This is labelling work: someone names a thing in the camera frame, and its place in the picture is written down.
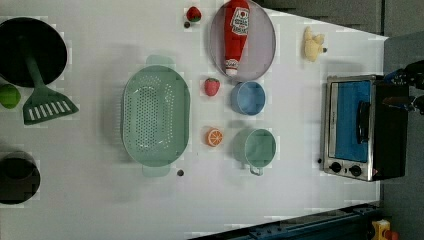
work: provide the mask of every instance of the white table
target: white table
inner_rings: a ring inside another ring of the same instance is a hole
[[[29,152],[42,175],[33,199],[1,206],[1,239],[185,239],[379,200],[379,183],[327,175],[316,161],[326,77],[381,73],[385,38],[267,11],[277,31],[274,63],[259,79],[267,105],[256,117],[242,116],[228,106],[233,86],[206,44],[224,2],[195,1],[204,17],[185,30],[191,1],[2,1],[1,16],[48,16],[42,19],[64,32],[72,61],[50,87],[72,96],[80,112],[24,126],[29,89],[20,89],[15,110],[0,108],[2,156]],[[301,57],[308,25],[326,35],[329,48],[316,63]],[[192,99],[189,145],[162,178],[142,175],[119,132],[124,86],[152,53],[174,58]],[[214,98],[200,90],[207,77],[223,80]],[[231,139],[247,125],[271,129],[278,141],[262,177],[231,156]],[[224,131],[217,148],[202,142],[207,126]]]

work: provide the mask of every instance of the oven knob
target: oven knob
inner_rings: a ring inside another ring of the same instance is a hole
[[[340,170],[342,170],[342,165],[340,165],[338,162],[333,162],[329,168],[333,170],[333,172],[338,173]]]
[[[352,173],[353,176],[359,177],[362,174],[362,170],[359,166],[355,165],[349,168],[349,171]]]

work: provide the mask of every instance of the ketchup bottle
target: ketchup bottle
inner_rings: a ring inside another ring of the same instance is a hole
[[[231,0],[225,8],[225,72],[237,75],[249,29],[249,5],[245,0]]]

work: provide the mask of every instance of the green spatula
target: green spatula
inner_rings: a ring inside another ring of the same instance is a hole
[[[28,40],[19,37],[18,42],[29,74],[34,81],[34,91],[23,106],[24,124],[41,123],[78,112],[77,106],[68,97],[49,89],[44,84]]]

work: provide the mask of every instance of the small green pot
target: small green pot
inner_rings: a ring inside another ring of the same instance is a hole
[[[249,164],[250,172],[256,176],[263,175],[263,168],[271,163],[275,151],[275,138],[265,129],[244,129],[234,138],[234,158]]]

